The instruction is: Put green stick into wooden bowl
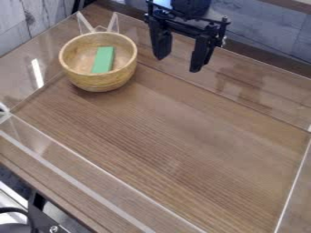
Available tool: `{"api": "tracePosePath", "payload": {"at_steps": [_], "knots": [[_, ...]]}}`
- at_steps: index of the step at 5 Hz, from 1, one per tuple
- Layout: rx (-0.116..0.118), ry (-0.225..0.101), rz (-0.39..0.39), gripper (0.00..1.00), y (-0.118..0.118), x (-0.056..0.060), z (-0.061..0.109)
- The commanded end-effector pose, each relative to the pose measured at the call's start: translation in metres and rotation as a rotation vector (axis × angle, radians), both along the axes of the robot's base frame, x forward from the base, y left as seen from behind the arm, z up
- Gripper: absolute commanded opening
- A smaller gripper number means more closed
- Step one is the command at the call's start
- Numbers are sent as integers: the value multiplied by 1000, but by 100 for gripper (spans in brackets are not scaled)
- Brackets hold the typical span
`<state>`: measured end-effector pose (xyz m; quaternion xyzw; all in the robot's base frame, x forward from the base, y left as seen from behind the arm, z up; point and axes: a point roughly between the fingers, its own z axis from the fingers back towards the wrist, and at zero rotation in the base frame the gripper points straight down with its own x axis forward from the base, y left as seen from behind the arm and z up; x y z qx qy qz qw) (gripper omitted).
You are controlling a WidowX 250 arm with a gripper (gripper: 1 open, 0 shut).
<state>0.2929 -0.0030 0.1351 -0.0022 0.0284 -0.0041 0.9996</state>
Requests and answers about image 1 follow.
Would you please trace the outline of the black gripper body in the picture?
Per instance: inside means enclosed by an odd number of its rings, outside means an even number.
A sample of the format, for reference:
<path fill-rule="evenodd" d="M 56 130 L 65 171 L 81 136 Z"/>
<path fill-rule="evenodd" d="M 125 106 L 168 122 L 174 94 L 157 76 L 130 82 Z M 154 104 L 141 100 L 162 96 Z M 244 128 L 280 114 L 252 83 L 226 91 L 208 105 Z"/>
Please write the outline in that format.
<path fill-rule="evenodd" d="M 168 29 L 186 36 L 206 33 L 214 38 L 214 45 L 222 46 L 230 21 L 210 9 L 210 0 L 145 0 L 145 3 L 146 21 L 153 17 L 168 25 Z"/>

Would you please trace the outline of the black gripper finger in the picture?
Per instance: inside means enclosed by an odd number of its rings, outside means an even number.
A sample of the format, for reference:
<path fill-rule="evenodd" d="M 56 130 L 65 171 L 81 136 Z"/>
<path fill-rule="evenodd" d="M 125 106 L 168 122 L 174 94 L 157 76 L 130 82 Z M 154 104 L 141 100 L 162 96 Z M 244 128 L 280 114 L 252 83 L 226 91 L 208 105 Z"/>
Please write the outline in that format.
<path fill-rule="evenodd" d="M 214 38 L 210 35 L 198 35 L 196 38 L 194 50 L 190 56 L 189 71 L 196 73 L 201 67 L 209 62 L 214 49 Z"/>
<path fill-rule="evenodd" d="M 153 55 L 157 60 L 161 60 L 169 55 L 170 52 L 170 31 L 168 29 L 168 25 L 153 17 L 149 19 L 148 25 Z"/>

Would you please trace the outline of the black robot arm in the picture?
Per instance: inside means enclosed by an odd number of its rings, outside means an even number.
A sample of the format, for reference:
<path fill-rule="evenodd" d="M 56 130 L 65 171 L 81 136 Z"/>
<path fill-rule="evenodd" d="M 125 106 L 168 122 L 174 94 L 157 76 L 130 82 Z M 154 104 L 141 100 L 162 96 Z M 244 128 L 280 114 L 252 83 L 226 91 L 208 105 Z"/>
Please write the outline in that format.
<path fill-rule="evenodd" d="M 222 47 L 230 21 L 225 15 L 208 17 L 212 0 L 145 0 L 144 22 L 149 28 L 153 55 L 164 59 L 172 48 L 172 34 L 196 40 L 189 71 L 196 73 L 209 62 L 216 47 Z"/>

